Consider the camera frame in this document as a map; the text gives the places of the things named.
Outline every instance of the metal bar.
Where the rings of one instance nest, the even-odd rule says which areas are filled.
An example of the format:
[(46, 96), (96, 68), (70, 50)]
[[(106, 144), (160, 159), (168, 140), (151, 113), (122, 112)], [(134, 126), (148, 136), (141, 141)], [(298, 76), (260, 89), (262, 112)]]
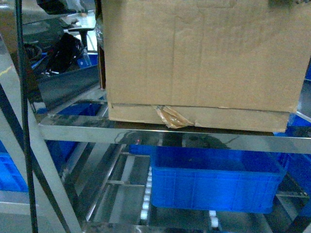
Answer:
[(39, 128), (47, 140), (135, 144), (144, 138), (142, 145), (157, 146), (163, 135), (163, 145), (177, 147), (284, 153), (311, 151), (311, 138), (275, 137), (255, 132), (228, 133), (203, 128), (171, 130), (161, 125), (114, 122), (97, 116), (47, 116)]
[(106, 100), (78, 100), (76, 103), (107, 104)]
[[(2, 75), (0, 76), (0, 84), (4, 89), (4, 92), (14, 110), (19, 123), (21, 123), (19, 78), (13, 66), (11, 57), (2, 40), (0, 40), (0, 50), (1, 67), (5, 68), (4, 72), (2, 72), (2, 70), (0, 71), (0, 73), (2, 72)], [(47, 180), (48, 186), (51, 188), (51, 191), (54, 194), (56, 202), (66, 220), (70, 231), (72, 233), (80, 233), (81, 228), (78, 219), (76, 218), (71, 203), (67, 197), (66, 191), (58, 176), (58, 172), (54, 166), (49, 149), (44, 139), (42, 138), (38, 124), (30, 106), (28, 106), (28, 108), (31, 146), (35, 157), (42, 169), (44, 177)]]
[(0, 191), (0, 213), (30, 215), (28, 193)]
[(94, 85), (94, 87), (90, 88), (88, 91), (83, 92), (82, 94), (62, 103), (61, 105), (56, 106), (55, 108), (49, 111), (49, 114), (57, 114), (63, 109), (71, 106), (72, 104), (82, 101), (82, 99), (86, 98), (88, 100), (97, 100), (104, 95), (104, 91), (99, 88), (98, 85)]
[[(2, 111), (2, 108), (4, 107), (5, 103), (6, 103), (6, 99), (2, 97), (1, 108), (0, 108), (0, 125), (1, 125), (0, 140), (4, 144), (6, 150), (11, 155), (11, 158), (13, 159), (17, 168), (19, 169), (19, 172), (21, 173), (24, 180), (27, 180), (24, 153), (21, 148), (22, 142), (20, 142), (19, 139), (17, 138), (16, 132), (12, 130), (14, 129), (15, 131), (17, 131), (19, 129), (19, 131), (21, 131), (21, 126), (18, 124), (17, 119), (15, 121), (11, 121), (10, 123), (7, 121), (7, 118), (4, 116), (3, 111)], [(10, 118), (15, 117), (14, 113), (12, 113), (13, 110), (10, 109), (8, 106), (5, 107), (5, 110)], [(39, 209), (38, 209), (39, 215), (46, 215), (48, 217), (51, 225), (55, 229), (55, 232), (64, 233), (65, 230), (58, 216), (55, 214), (53, 206), (49, 202), (49, 199), (46, 196), (43, 190), (43, 187), (39, 183), (37, 176), (34, 176), (34, 183), (35, 183), (35, 190), (36, 190), (35, 195), (36, 195), (37, 203), (39, 203)], [(19, 205), (16, 205), (16, 203), (14, 204), (6, 203), (2, 205), (2, 207), (4, 208), (2, 209), (3, 211), (7, 211), (5, 208), (8, 207), (9, 211), (13, 211), (13, 212), (20, 211), (22, 212), (22, 214), (30, 214), (29, 209), (26, 210), (25, 209), (26, 206), (23, 205), (22, 203)]]
[(145, 185), (143, 184), (131, 184), (131, 183), (126, 183), (124, 181), (113, 181), (113, 180), (107, 181), (107, 184), (122, 185), (124, 187), (145, 187)]
[(304, 80), (300, 93), (297, 115), (311, 122), (311, 80)]
[(166, 227), (86, 222), (83, 233), (229, 233), (209, 230), (186, 230)]
[[(122, 145), (118, 145), (116, 148), (112, 146), (110, 147), (110, 149), (105, 153), (109, 156), (103, 157), (102, 161), (98, 165), (98, 169), (95, 170), (92, 177), (89, 179), (85, 188), (81, 192), (79, 196), (80, 205), (77, 209), (80, 219), (89, 220), (93, 214), (99, 198), (105, 190), (106, 183), (114, 170), (121, 150)], [(100, 184), (97, 184), (98, 182), (94, 180), (95, 178), (101, 180)]]
[(308, 195), (305, 195), (304, 193), (297, 193), (297, 192), (278, 191), (276, 195), (278, 197), (288, 197), (288, 198), (307, 198), (307, 199), (310, 198)]

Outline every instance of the blue plastic crate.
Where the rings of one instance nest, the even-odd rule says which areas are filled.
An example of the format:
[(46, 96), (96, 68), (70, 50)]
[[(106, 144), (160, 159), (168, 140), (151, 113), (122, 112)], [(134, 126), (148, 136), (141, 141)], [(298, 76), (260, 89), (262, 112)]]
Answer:
[(151, 157), (157, 207), (270, 213), (285, 170), (264, 152), (158, 147)]
[(131, 154), (151, 155), (155, 149), (156, 147), (147, 145), (129, 145), (128, 152)]
[(0, 153), (0, 190), (28, 192), (28, 187), (8, 153)]
[[(92, 66), (95, 66), (95, 65), (98, 64), (98, 54), (96, 54), (96, 53), (89, 53), (88, 57), (89, 57), (89, 59), (91, 61)], [(84, 58), (78, 59), (77, 63), (78, 63), (80, 68), (88, 67), (88, 65), (87, 65), (87, 63), (86, 63)]]

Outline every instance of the stainless steel shelf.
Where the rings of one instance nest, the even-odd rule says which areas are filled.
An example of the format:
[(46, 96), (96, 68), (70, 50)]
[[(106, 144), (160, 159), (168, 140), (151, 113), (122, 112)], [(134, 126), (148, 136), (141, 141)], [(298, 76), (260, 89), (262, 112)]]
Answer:
[(188, 127), (171, 130), (162, 125), (110, 121), (96, 116), (48, 115), (39, 128), (46, 140), (158, 146), (310, 153), (311, 138), (276, 137), (272, 133)]
[(229, 233), (208, 230), (185, 230), (166, 227), (151, 227), (113, 223), (86, 222), (83, 233)]

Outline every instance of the metal surface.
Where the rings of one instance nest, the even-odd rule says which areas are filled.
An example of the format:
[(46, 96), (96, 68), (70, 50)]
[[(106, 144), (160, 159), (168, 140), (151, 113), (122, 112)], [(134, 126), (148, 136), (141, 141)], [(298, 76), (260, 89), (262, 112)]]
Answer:
[(83, 233), (229, 233), (208, 230), (185, 230), (167, 227), (151, 227), (113, 223), (92, 223), (87, 222)]
[(0, 191), (0, 213), (30, 215), (28, 193)]
[(297, 115), (311, 122), (311, 80), (304, 80), (298, 103)]
[(263, 133), (256, 135), (254, 132), (203, 128), (171, 130), (162, 125), (114, 122), (95, 116), (49, 115), (40, 122), (39, 127), (47, 140), (135, 144), (144, 138), (141, 142), (143, 145), (157, 146), (163, 137), (163, 145), (177, 147), (286, 153), (311, 151), (311, 138), (275, 137)]
[[(0, 11), (13, 12), (15, 8), (14, 3), (15, 1), (13, 0), (0, 1)], [(23, 23), (32, 23), (49, 18), (59, 17), (48, 15), (41, 7), (37, 5), (36, 0), (23, 1), (22, 13), (23, 13)]]
[(106, 187), (106, 182), (113, 172), (121, 150), (122, 145), (116, 147), (114, 145), (110, 146), (79, 195), (80, 203), (77, 213), (80, 219), (89, 220), (93, 211), (96, 209), (98, 200)]
[(97, 66), (92, 66), (39, 79), (39, 89), (47, 109), (52, 110), (79, 93), (97, 87), (98, 74)]
[[(13, 66), (12, 59), (2, 40), (0, 40), (0, 60), (0, 84), (4, 89), (4, 92), (14, 110), (19, 123), (21, 123), (19, 77)], [(70, 230), (72, 233), (80, 233), (81, 228), (79, 226), (79, 222), (75, 216), (66, 191), (58, 176), (58, 172), (54, 166), (48, 147), (45, 141), (42, 139), (40, 131), (38, 130), (37, 121), (30, 106), (28, 118), (31, 146), (33, 148), (33, 152), (38, 161), (38, 164), (42, 169), (43, 175), (46, 178), (52, 193), (54, 194), (56, 202), (61, 209), (61, 213), (63, 214), (63, 217), (65, 218)]]

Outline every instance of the black wire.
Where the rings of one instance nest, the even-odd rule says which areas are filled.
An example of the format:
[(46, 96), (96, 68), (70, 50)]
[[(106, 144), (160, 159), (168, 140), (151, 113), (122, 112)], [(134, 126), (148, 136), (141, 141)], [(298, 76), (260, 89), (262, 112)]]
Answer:
[(20, 77), (20, 95), (21, 95), (21, 116), (23, 126), (23, 138), (24, 138), (24, 154), (26, 161), (28, 194), (30, 204), (30, 216), (33, 233), (38, 233), (37, 213), (35, 207), (35, 187), (33, 178), (33, 165), (31, 159), (31, 147), (28, 125), (28, 100), (27, 100), (27, 73), (25, 69), (25, 52), (23, 42), (23, 28), (22, 28), (22, 0), (15, 1), (16, 10), (16, 26), (17, 26), (17, 57), (18, 57), (18, 69)]

